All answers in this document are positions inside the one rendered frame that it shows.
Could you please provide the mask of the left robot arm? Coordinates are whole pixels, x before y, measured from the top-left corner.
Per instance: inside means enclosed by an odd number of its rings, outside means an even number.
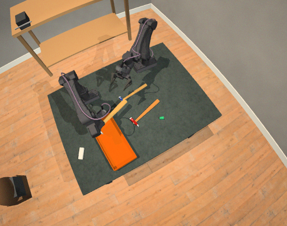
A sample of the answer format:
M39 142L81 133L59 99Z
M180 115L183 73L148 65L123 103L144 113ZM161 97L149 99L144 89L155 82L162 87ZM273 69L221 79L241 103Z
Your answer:
M142 69L142 68L145 68L147 66L150 66L152 64L157 63L157 60L154 57L150 56L149 47L150 47L150 41L151 41L152 33L156 29L158 22L155 20L152 20L152 19L150 19L150 20L148 20L148 19L149 18L139 19L138 22L140 23L140 27L139 27L139 31L138 31L136 40L135 40L133 46L131 47L130 51L127 51L126 53L124 53L122 55L123 61L125 59L129 58L124 62L125 65L127 65L127 67L130 67L131 69L134 66L137 71ZM148 20L148 21L146 22L146 20ZM145 22L146 22L146 24L144 24ZM136 42L137 42L137 44L136 44ZM136 44L136 46L135 46L135 44ZM137 56L135 58L130 58L130 57L134 57L136 55L139 55L139 54L133 52L132 48L135 52L140 53L141 55ZM142 59L142 61L140 61L141 59ZM134 63L134 62L136 62L136 63Z

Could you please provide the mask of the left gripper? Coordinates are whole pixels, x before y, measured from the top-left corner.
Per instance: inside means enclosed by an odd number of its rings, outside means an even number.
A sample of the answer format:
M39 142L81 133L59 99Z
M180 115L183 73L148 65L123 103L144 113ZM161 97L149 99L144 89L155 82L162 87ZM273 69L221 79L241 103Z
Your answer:
M132 84L131 77L130 77L130 75L128 75L128 74L130 73L131 69L130 69L130 67L127 67L126 65L123 65L122 68L124 68L124 67L126 67L124 71L118 71L118 70L116 70L117 75L112 72L111 84L110 84L110 85L112 85L112 83L115 81L115 79L116 79L117 77L120 78L120 79L122 79L122 80L123 80L124 78L127 79L127 82L126 82L126 84L125 84L125 87L124 87L123 91L124 91L127 87L129 87L129 86Z

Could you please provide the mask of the orange bin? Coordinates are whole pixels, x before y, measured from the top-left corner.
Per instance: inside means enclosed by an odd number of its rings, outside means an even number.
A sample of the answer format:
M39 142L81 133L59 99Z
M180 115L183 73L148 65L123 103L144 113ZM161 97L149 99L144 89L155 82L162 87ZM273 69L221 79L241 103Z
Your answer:
M120 129L118 129L113 117L105 123L101 131L103 134L96 137L96 139L99 140L99 144L114 171L137 158Z

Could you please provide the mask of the small white rectangular block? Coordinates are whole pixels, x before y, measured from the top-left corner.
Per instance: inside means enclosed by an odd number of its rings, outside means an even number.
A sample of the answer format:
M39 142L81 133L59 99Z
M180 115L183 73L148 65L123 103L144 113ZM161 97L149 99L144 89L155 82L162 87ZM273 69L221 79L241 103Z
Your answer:
M78 159L83 159L83 157L84 157L84 148L80 148L79 149L79 157L78 157Z

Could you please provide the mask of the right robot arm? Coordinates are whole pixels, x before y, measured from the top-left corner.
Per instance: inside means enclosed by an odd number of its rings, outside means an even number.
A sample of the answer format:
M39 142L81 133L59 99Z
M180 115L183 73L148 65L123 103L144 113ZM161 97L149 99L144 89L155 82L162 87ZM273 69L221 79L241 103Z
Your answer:
M78 83L78 77L75 70L68 72L63 75L65 79L60 76L59 77L59 84L64 86L65 89L68 91L75 109L79 121L82 125L86 125L86 127L90 130L92 138L98 137L101 135L98 125L96 125L96 120L92 120L88 118L83 112L85 112L89 117L96 119L94 112L91 112L90 109L87 108L84 102L91 100L98 96L97 90L93 89L88 92L87 87L85 88L83 85ZM82 112L83 111L83 112Z

